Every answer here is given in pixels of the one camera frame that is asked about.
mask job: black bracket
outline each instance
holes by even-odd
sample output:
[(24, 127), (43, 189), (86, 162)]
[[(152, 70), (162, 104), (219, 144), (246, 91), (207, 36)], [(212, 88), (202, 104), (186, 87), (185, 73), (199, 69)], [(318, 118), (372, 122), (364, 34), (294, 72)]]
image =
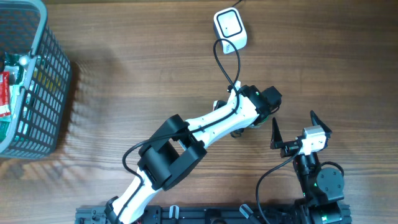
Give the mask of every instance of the black bracket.
[(282, 104), (282, 94), (274, 86), (260, 92), (254, 85), (244, 85), (240, 91), (256, 107), (259, 117), (253, 122), (255, 126), (261, 125)]
[[(308, 207), (304, 198), (294, 205), (263, 205), (264, 213), (271, 224), (326, 224), (352, 223), (349, 205), (338, 202), (320, 207)], [(104, 206), (76, 209), (74, 224), (109, 224)], [(251, 207), (253, 215), (260, 216), (257, 206)], [(170, 208), (156, 205), (146, 206), (144, 214), (132, 224), (253, 224), (238, 207), (181, 207), (177, 218), (169, 217)]]
[(105, 209), (104, 209), (104, 213), (106, 214), (106, 218), (112, 224), (124, 224), (123, 222), (118, 220), (118, 216), (113, 211), (112, 203), (118, 198), (119, 198), (118, 196), (115, 196), (115, 197), (111, 198), (110, 200), (108, 200), (108, 202), (106, 202)]
[[(178, 134), (188, 131), (189, 124), (176, 114), (165, 121), (165, 123), (152, 135), (151, 138), (159, 136)], [(206, 155), (202, 141), (197, 141), (192, 134), (172, 137), (174, 141), (180, 141), (185, 148), (181, 155), (174, 149), (169, 139), (161, 139), (143, 145), (139, 150), (141, 159), (138, 166), (143, 170), (150, 181), (152, 188), (158, 190), (163, 188), (169, 190), (184, 179), (193, 168)]]
[[(313, 126), (320, 125), (325, 132), (326, 136), (326, 143), (325, 148), (328, 147), (327, 140), (330, 139), (332, 134), (331, 129), (324, 124), (324, 122), (319, 119), (319, 117), (315, 114), (314, 111), (310, 112), (311, 116), (311, 123)], [(271, 149), (280, 149), (280, 156), (283, 157), (290, 157), (293, 156), (297, 150), (300, 150), (302, 147), (302, 141), (304, 136), (297, 136), (296, 140), (284, 142), (282, 139), (282, 135), (280, 134), (278, 122), (275, 118), (272, 119), (272, 138), (271, 138)]]

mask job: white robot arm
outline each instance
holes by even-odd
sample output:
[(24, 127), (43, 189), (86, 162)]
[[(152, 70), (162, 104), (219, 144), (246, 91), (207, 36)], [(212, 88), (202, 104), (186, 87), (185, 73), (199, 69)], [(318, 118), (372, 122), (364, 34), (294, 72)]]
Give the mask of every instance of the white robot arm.
[(281, 104), (282, 95), (273, 86), (260, 92), (255, 86), (241, 88), (237, 81), (235, 87), (238, 91), (239, 107), (228, 118), (201, 131), (181, 135), (218, 121), (234, 111), (237, 104), (234, 90), (231, 91), (228, 102), (216, 101), (211, 113), (185, 122), (179, 115), (175, 115), (151, 137), (176, 134), (175, 138), (171, 138), (180, 142), (185, 150), (183, 154), (178, 155), (169, 143), (169, 138), (141, 147), (137, 173), (142, 177), (143, 183), (136, 177), (121, 197), (113, 198), (107, 203), (106, 213), (112, 224), (130, 224), (138, 220), (159, 191), (172, 188), (192, 171), (206, 154), (207, 147), (235, 130), (261, 125)]

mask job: snack package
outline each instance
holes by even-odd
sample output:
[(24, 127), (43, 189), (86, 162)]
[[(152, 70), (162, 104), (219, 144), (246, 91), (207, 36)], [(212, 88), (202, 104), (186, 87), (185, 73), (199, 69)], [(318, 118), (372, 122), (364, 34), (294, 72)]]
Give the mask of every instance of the snack package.
[(6, 52), (6, 60), (5, 63), (8, 66), (18, 66), (19, 65), (19, 58), (21, 57), (18, 54), (9, 54)]
[(9, 72), (0, 73), (0, 118), (11, 115)]
[(10, 73), (9, 84), (10, 85), (19, 85), (22, 84), (22, 80), (24, 79), (24, 68), (22, 66), (8, 66), (4, 67), (4, 71)]

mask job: gray basket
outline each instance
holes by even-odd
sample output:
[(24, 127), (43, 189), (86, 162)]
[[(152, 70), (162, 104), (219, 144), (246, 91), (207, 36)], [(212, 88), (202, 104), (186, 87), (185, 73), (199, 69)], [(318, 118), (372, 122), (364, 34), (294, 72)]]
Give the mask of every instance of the gray basket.
[(0, 71), (5, 52), (31, 60), (0, 157), (44, 157), (57, 144), (72, 71), (41, 1), (0, 0)]

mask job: wood grain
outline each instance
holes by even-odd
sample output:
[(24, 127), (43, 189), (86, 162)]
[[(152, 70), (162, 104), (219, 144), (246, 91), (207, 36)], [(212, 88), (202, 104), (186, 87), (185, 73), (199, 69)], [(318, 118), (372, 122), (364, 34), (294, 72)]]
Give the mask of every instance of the wood grain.
[[(203, 1), (214, 1), (214, 0), (42, 0), (45, 4), (83, 4), (83, 3), (120, 3), (120, 2), (203, 2)], [(236, 3), (236, 1), (232, 0), (219, 0), (229, 2), (231, 6)]]
[[(73, 223), (75, 209), (121, 195), (133, 176), (124, 152), (170, 116), (195, 118), (227, 99), (212, 53), (212, 19), (229, 2), (48, 5), (49, 26), (73, 62), (58, 149), (40, 161), (0, 160), (0, 223)], [(275, 114), (285, 140), (310, 125), (333, 130), (321, 161), (345, 168), (354, 223), (398, 220), (398, 16), (394, 2), (248, 1), (240, 50), (243, 84), (283, 94)], [(234, 55), (220, 55), (227, 72)], [(258, 178), (282, 162), (271, 123), (228, 136), (159, 205), (255, 201)], [(138, 155), (129, 163), (134, 166)], [(302, 196), (292, 166), (261, 186), (264, 202)]]

